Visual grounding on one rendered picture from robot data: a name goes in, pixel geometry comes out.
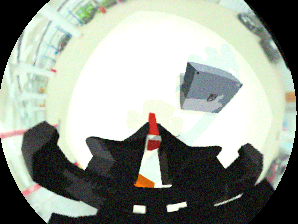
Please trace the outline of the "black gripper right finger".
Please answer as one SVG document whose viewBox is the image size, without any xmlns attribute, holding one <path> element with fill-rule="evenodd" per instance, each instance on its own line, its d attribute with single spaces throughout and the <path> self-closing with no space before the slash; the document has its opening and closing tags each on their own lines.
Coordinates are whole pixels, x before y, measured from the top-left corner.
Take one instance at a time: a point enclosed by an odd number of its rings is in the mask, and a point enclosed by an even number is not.
<svg viewBox="0 0 298 224">
<path fill-rule="evenodd" d="M 184 171 L 186 165 L 193 160 L 206 159 L 206 157 L 218 157 L 222 152 L 220 145 L 202 145 L 202 147 L 190 147 L 178 140 L 161 124 L 157 124 L 158 136 L 161 137 L 160 148 L 157 149 L 158 164 L 160 164 L 161 185 L 169 185 L 181 171 Z"/>
</svg>

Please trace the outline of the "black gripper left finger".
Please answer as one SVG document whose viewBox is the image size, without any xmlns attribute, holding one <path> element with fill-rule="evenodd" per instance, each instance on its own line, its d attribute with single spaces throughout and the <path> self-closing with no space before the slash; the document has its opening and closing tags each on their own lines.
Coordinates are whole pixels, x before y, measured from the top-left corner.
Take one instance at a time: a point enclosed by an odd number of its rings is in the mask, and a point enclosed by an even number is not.
<svg viewBox="0 0 298 224">
<path fill-rule="evenodd" d="M 102 139 L 98 136 L 88 136 L 85 139 L 90 155 L 100 156 L 102 159 L 118 161 L 118 163 L 132 165 L 132 179 L 137 184 L 137 176 L 140 175 L 142 156 L 144 156 L 146 136 L 149 133 L 149 123 L 142 125 L 140 129 L 132 133 L 128 139 L 116 141 Z"/>
</svg>

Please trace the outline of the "grey sloped panel with hole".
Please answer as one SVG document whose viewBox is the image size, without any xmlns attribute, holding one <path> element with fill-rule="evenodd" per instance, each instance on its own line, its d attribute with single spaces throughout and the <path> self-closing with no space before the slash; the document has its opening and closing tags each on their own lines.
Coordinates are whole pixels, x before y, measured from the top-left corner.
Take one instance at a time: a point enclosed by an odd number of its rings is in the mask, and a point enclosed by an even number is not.
<svg viewBox="0 0 298 224">
<path fill-rule="evenodd" d="M 194 61 L 186 63 L 185 73 L 180 73 L 180 104 L 185 111 L 220 113 L 243 85 L 233 73 Z"/>
</svg>

